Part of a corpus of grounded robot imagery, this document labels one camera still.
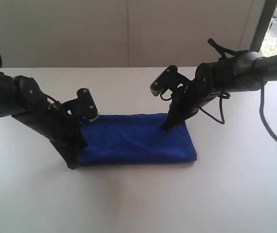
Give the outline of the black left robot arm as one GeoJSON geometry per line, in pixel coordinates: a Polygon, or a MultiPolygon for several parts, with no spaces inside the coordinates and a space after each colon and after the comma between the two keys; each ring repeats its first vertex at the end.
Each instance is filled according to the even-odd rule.
{"type": "Polygon", "coordinates": [[[0,117],[11,116],[47,138],[74,170],[79,167],[79,150],[87,146],[81,126],[86,116],[82,103],[89,100],[89,94],[82,88],[76,99],[51,103],[34,78],[0,72],[0,117]]]}

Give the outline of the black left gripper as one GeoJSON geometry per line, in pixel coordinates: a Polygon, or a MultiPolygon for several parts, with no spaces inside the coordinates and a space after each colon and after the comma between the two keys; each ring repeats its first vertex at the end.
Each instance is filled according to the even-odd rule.
{"type": "Polygon", "coordinates": [[[59,101],[51,103],[46,97],[37,102],[16,97],[16,104],[23,111],[12,118],[47,138],[69,169],[78,168],[78,149],[87,147],[81,132],[82,120],[77,121],[70,111],[65,112],[59,101]]]}

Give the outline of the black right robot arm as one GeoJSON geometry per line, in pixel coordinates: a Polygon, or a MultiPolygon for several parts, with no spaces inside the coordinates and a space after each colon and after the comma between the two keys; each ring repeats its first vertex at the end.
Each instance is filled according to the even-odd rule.
{"type": "Polygon", "coordinates": [[[221,94],[257,91],[268,81],[277,81],[277,55],[266,58],[258,52],[245,52],[218,62],[201,63],[194,79],[174,93],[162,128],[172,129],[221,94]]]}

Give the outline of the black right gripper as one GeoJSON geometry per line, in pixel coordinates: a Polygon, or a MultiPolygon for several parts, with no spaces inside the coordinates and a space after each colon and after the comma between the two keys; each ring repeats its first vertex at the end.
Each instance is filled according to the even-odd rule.
{"type": "Polygon", "coordinates": [[[219,98],[220,121],[224,121],[222,101],[229,98],[225,86],[228,79],[233,76],[233,67],[234,62],[229,60],[201,63],[196,68],[195,78],[189,80],[179,74],[178,67],[174,66],[174,72],[183,83],[183,87],[172,99],[162,129],[169,131],[191,118],[216,97],[219,98]]]}

